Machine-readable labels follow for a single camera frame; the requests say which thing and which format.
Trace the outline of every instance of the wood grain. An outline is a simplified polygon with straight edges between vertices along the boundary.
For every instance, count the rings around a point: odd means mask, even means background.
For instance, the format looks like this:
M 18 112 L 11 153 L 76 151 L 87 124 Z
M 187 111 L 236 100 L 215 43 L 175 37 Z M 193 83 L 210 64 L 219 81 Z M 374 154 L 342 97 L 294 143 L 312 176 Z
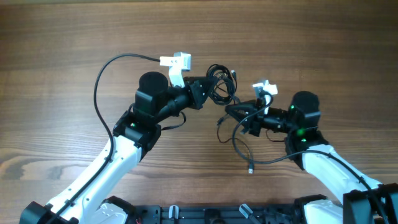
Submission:
M 275 107 L 293 94 L 320 97 L 324 136 L 347 161 L 384 183 L 398 182 L 398 14 L 396 2 L 205 1 L 0 7 L 0 223 L 16 223 L 33 200 L 45 204 L 102 150 L 107 135 L 92 104 L 107 59 L 190 52 L 192 71 L 212 63 L 251 84 L 278 84 Z M 99 108 L 112 126 L 134 101 L 139 77 L 167 73 L 154 62 L 121 59 L 99 85 Z M 224 108 L 186 110 L 112 192 L 134 205 L 292 202 L 329 191 L 294 163 L 247 164 L 216 140 Z M 170 118 L 162 125 L 179 123 Z M 231 134 L 228 121 L 221 137 Z M 264 136 L 242 136 L 256 159 L 285 154 Z

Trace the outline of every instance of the white bracket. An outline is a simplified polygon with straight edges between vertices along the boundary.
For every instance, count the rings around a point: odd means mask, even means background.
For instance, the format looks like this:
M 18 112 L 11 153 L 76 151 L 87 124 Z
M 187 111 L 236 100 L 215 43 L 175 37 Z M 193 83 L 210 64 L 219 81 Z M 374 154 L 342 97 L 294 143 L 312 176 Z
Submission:
M 261 97 L 260 96 L 261 90 L 269 92 L 271 95 L 278 94 L 278 88 L 276 87 L 276 85 L 269 84 L 268 80 L 264 80 L 263 82 L 253 84 L 253 88 L 254 88 L 254 91 L 256 92 L 257 98 Z M 268 104 L 271 100 L 271 96 L 266 95 L 265 99 L 266 99 L 266 104 Z M 264 109 L 264 114 L 268 114 L 268 107 L 266 109 Z
M 160 66 L 169 66 L 169 77 L 173 87 L 183 88 L 182 72 L 191 70 L 191 55 L 184 52 L 174 53 L 174 57 L 160 57 Z

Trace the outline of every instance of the wood surface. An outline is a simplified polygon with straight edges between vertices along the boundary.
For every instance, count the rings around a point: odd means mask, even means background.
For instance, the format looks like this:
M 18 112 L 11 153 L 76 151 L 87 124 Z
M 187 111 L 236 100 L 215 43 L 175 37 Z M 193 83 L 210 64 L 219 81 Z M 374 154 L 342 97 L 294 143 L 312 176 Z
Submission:
M 44 205 L 102 150 L 107 135 L 93 108 L 95 78 L 122 52 L 192 54 L 190 76 L 213 63 L 235 69 L 241 100 L 262 78 L 278 85 L 274 107 L 300 90 L 320 98 L 320 129 L 368 176 L 398 182 L 398 13 L 396 1 L 190 1 L 0 7 L 0 223 L 17 223 L 33 200 Z M 139 77 L 167 74 L 155 62 L 111 64 L 98 89 L 113 124 L 134 101 Z M 224 108 L 208 100 L 185 110 L 181 128 L 157 144 L 111 195 L 133 205 L 293 202 L 330 192 L 293 162 L 248 165 L 216 138 Z M 163 126 L 177 124 L 170 118 Z M 221 137 L 230 137 L 228 120 Z M 275 134 L 273 138 L 282 138 Z M 258 160 L 284 145 L 240 136 Z

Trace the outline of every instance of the wooden table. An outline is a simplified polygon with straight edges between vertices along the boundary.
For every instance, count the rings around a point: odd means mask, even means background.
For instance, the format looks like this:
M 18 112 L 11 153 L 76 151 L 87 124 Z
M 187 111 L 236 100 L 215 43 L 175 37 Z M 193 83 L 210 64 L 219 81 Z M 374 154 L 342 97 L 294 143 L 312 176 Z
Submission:
M 398 182 L 398 14 L 395 3 L 300 1 L 135 2 L 0 8 L 0 223 L 15 223 L 33 200 L 45 204 L 102 150 L 107 135 L 93 108 L 101 66 L 121 52 L 151 57 L 186 51 L 190 76 L 212 63 L 251 84 L 278 85 L 286 109 L 300 90 L 321 102 L 320 129 L 347 161 L 384 183 Z M 99 109 L 113 124 L 134 101 L 139 77 L 167 74 L 158 63 L 125 58 L 99 84 Z M 181 128 L 157 144 L 116 186 L 133 205 L 292 202 L 329 191 L 293 162 L 248 165 L 216 138 L 224 108 L 208 100 L 185 110 Z M 177 124 L 170 118 L 163 126 Z M 236 122 L 221 128 L 230 137 Z M 259 160 L 284 145 L 241 136 Z M 282 138 L 276 134 L 273 138 Z

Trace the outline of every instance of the green light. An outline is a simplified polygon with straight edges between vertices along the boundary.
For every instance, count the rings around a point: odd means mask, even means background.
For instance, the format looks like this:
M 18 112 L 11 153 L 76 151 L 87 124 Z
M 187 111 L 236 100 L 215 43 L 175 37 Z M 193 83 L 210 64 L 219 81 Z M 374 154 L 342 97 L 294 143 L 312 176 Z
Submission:
M 299 129 L 299 130 L 297 130 L 297 135 L 298 136 L 303 136 L 304 135 L 304 129 Z

